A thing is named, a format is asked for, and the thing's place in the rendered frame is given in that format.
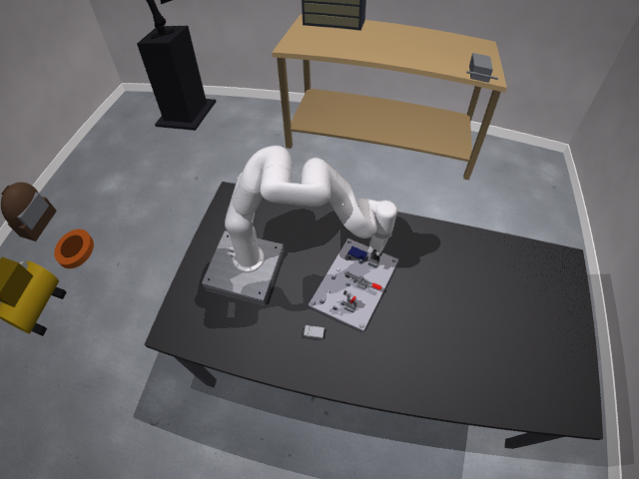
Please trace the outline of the blue flat plate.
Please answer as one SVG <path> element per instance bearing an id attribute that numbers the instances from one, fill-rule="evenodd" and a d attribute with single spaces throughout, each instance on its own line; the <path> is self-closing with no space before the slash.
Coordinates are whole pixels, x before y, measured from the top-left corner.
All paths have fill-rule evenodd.
<path id="1" fill-rule="evenodd" d="M 364 262 L 365 257 L 367 256 L 367 252 L 364 250 L 361 250 L 357 247 L 352 246 L 351 249 L 349 250 L 348 255 L 351 255 L 352 258 L 360 260 L 362 259 L 362 262 Z"/>

